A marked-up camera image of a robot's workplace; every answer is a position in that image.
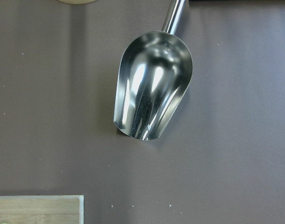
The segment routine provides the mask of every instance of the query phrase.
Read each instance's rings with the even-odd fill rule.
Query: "beige round object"
[[[59,1],[62,1],[64,3],[79,5],[79,4],[90,3],[96,0],[59,0]]]

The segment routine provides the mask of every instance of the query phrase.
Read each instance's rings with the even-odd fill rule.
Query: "stainless steel scoop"
[[[190,83],[189,49],[174,36],[184,3],[172,0],[162,31],[138,37],[122,57],[114,123],[131,137],[159,138]]]

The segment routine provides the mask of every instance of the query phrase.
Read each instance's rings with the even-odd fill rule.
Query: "metal handle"
[[[175,34],[176,28],[179,24],[181,13],[184,9],[185,0],[172,0],[169,10],[162,28],[162,31]]]

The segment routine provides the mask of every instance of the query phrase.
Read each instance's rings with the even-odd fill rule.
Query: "gray table surface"
[[[194,76],[142,142],[112,122],[119,62],[168,5],[0,0],[0,196],[84,195],[87,224],[285,224],[285,1],[187,3]]]

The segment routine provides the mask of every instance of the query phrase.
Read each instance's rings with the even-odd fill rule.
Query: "metal scoop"
[[[192,58],[174,36],[185,0],[172,0],[162,31],[135,39],[122,57],[114,123],[126,135],[159,138],[180,103],[192,76]]]

